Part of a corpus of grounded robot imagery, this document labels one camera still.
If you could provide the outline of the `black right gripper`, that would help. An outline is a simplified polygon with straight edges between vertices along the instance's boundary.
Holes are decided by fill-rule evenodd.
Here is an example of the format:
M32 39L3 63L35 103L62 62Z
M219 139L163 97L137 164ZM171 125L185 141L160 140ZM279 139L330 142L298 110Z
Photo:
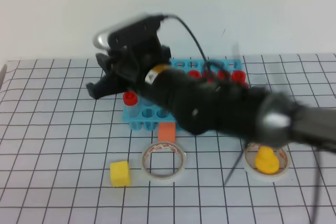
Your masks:
M95 34L94 46L107 53L96 54L105 76L86 84L93 99L135 90L150 69L169 63L170 48L162 46L157 35L164 19L163 15L140 15Z

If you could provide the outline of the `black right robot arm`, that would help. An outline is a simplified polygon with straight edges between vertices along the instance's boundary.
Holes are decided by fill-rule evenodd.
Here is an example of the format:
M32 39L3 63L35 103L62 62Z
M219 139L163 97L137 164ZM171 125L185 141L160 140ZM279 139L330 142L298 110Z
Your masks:
M205 76L193 78L170 65L170 49L158 29L169 14L144 15L99 31L93 38L105 72L87 84L94 99L133 91L173 115L193 135L214 130L273 148L290 142L335 152L335 111L309 108L286 95L219 79L205 60Z

